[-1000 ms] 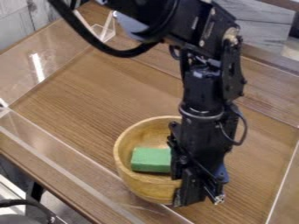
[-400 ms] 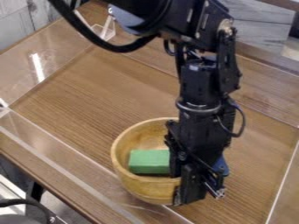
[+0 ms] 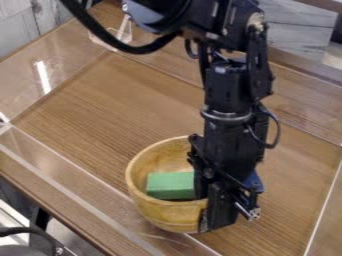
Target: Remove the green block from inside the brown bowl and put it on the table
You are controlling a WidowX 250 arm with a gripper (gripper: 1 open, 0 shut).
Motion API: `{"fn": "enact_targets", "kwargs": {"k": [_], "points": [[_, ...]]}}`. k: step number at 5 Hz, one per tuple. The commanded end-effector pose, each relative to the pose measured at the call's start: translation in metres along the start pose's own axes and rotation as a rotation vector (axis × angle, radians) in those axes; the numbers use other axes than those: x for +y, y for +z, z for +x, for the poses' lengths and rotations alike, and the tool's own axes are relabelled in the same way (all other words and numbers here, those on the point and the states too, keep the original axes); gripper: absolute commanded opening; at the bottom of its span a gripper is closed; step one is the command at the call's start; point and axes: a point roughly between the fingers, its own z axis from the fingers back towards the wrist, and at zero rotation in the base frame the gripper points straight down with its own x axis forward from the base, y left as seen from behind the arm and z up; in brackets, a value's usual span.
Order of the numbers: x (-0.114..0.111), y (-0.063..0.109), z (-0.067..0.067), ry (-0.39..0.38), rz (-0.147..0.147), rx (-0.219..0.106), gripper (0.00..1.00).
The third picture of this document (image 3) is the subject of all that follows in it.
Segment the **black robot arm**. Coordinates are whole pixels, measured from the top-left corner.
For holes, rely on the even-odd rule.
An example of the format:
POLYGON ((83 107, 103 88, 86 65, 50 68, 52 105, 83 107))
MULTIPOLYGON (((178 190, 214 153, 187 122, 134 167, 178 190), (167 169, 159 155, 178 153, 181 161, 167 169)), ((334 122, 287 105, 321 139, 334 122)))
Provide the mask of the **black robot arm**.
POLYGON ((150 54, 177 37, 198 51, 205 88, 205 134, 189 137, 189 160, 195 168, 195 195, 209 200, 201 227, 215 230, 235 223, 238 215, 259 212, 262 183, 257 164, 265 151, 269 122, 277 117, 262 104, 273 93, 267 60, 267 23, 258 0, 123 0, 136 25, 155 33, 148 44, 131 46, 110 34, 78 0, 60 0, 95 36, 118 50, 150 54))

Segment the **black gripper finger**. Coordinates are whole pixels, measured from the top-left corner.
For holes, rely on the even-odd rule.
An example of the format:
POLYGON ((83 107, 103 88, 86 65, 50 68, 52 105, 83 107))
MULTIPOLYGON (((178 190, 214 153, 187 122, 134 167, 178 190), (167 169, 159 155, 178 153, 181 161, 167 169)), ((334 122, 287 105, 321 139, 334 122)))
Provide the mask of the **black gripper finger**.
POLYGON ((214 182, 207 190, 207 207, 202 213, 201 232, 215 231, 237 222, 239 211, 234 195, 222 182, 214 182))

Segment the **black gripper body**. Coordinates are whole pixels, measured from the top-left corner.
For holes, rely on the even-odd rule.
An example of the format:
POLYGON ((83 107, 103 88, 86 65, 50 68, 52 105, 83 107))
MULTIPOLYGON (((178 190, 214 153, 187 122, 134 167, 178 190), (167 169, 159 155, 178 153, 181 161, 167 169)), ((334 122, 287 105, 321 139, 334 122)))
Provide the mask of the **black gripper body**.
POLYGON ((273 113, 243 118, 203 115, 203 134, 189 136, 189 162, 195 171, 195 197, 207 200, 209 185, 222 182, 247 220, 259 217, 258 197, 265 186, 257 172, 265 151, 279 143, 281 125, 273 113))

